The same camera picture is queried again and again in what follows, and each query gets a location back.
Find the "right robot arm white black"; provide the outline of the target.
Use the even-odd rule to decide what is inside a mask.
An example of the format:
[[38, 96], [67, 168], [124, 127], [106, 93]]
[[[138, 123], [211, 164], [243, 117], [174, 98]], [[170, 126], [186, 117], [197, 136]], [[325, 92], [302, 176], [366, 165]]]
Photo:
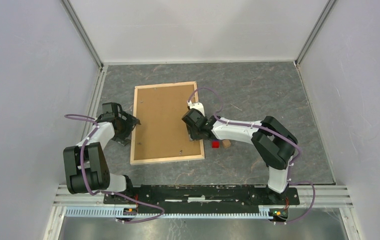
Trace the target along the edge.
[[266, 196], [273, 204], [287, 196], [289, 166], [301, 153], [297, 138], [272, 116], [262, 121], [236, 121], [213, 115], [207, 118], [192, 108], [182, 118], [190, 140], [230, 140], [251, 144], [269, 169]]

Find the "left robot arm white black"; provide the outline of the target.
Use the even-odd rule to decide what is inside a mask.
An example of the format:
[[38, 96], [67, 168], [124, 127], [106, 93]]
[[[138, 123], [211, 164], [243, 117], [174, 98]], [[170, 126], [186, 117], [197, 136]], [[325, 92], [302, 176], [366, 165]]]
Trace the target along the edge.
[[123, 146], [130, 143], [130, 135], [140, 120], [125, 112], [115, 102], [102, 105], [98, 117], [66, 114], [65, 118], [92, 124], [89, 134], [79, 143], [63, 150], [67, 189], [71, 194], [95, 195], [116, 193], [123, 204], [134, 200], [135, 190], [127, 175], [110, 173], [104, 149], [109, 141]]

